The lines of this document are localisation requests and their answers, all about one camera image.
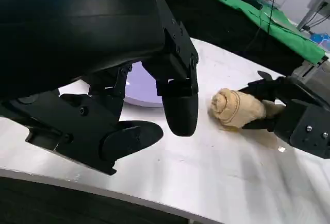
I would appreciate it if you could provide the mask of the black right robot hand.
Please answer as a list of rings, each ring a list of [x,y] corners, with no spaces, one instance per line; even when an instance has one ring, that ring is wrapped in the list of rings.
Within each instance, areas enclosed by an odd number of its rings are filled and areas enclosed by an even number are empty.
[[[285,107],[274,117],[252,121],[244,129],[266,129],[278,138],[314,156],[329,159],[329,102],[297,79],[259,71],[260,80],[249,82],[241,92],[258,100],[280,100]]]

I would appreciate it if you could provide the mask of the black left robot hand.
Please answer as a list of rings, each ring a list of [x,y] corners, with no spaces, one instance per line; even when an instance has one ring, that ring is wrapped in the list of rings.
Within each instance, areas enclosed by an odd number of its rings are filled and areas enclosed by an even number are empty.
[[[196,130],[197,51],[165,0],[1,0],[1,116],[26,141],[108,175],[163,137],[121,121],[127,75],[155,79],[177,136]]]

